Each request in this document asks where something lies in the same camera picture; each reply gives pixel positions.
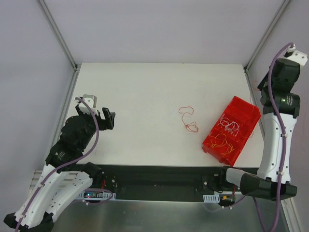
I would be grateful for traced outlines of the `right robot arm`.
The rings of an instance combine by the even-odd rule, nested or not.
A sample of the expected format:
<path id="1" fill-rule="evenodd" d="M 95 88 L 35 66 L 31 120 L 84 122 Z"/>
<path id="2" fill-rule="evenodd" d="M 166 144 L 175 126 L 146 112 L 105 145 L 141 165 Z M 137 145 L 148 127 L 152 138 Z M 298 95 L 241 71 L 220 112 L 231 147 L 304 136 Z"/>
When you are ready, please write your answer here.
<path id="1" fill-rule="evenodd" d="M 268 71 L 271 82 L 265 76 L 258 85 L 263 105 L 265 124 L 264 149 L 257 174 L 240 169 L 227 168 L 217 178 L 221 190 L 234 185 L 245 196 L 266 200 L 284 200 L 297 194 L 297 187 L 291 185 L 289 156 L 291 138 L 300 111 L 300 97 L 291 93 L 298 80 L 301 68 L 307 63 L 305 55 L 279 58 Z"/>

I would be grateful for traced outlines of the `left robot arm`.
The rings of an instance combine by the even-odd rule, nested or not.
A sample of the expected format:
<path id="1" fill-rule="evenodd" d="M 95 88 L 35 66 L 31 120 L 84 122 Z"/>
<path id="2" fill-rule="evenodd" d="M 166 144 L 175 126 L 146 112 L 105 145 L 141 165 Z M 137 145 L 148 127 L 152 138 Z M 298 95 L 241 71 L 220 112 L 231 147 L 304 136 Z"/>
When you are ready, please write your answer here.
<path id="1" fill-rule="evenodd" d="M 33 192 L 18 211 L 4 218 L 3 222 L 10 228 L 22 232 L 49 232 L 61 213 L 86 189 L 99 189 L 100 192 L 105 189 L 111 194 L 103 170 L 91 162 L 83 165 L 74 179 L 59 189 L 73 170 L 74 160 L 82 157 L 97 131 L 114 128 L 115 113 L 108 108 L 102 108 L 104 118 L 99 114 L 91 116 L 79 108 L 76 110 L 78 114 L 66 120 L 60 139 L 51 147 Z"/>

